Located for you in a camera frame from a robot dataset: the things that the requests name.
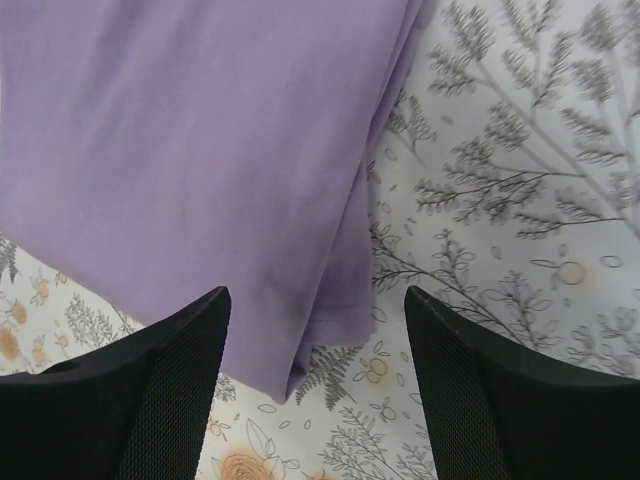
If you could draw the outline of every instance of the black object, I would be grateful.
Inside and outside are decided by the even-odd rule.
[[[439,480],[640,478],[640,382],[537,353],[419,288],[405,312]]]
[[[230,310],[217,289],[39,375],[0,377],[0,477],[193,480]]]

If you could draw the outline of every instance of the floral pattern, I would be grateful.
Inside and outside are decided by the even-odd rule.
[[[438,9],[367,169],[377,334],[317,346],[286,405],[220,375],[198,480],[435,479],[409,285],[528,348],[640,376],[640,0]],[[138,328],[0,234],[0,373]]]

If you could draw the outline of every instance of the floral tablecloth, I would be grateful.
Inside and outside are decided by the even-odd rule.
[[[369,164],[378,333],[317,347],[284,406],[222,375],[198,479],[436,478],[408,285],[545,354],[638,376],[640,0],[438,8]],[[139,328],[2,237],[0,272],[2,374]]]

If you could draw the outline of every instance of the tablecloth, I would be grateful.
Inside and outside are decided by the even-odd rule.
[[[409,285],[542,353],[638,376],[640,1],[439,10],[368,166],[378,333],[316,347],[284,406],[221,376],[199,480],[436,478]],[[0,271],[2,374],[139,328],[5,239]]]

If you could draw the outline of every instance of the lavender fabric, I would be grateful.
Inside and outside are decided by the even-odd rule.
[[[366,157],[422,0],[0,0],[0,230],[142,323],[218,285],[283,402],[374,329]]]

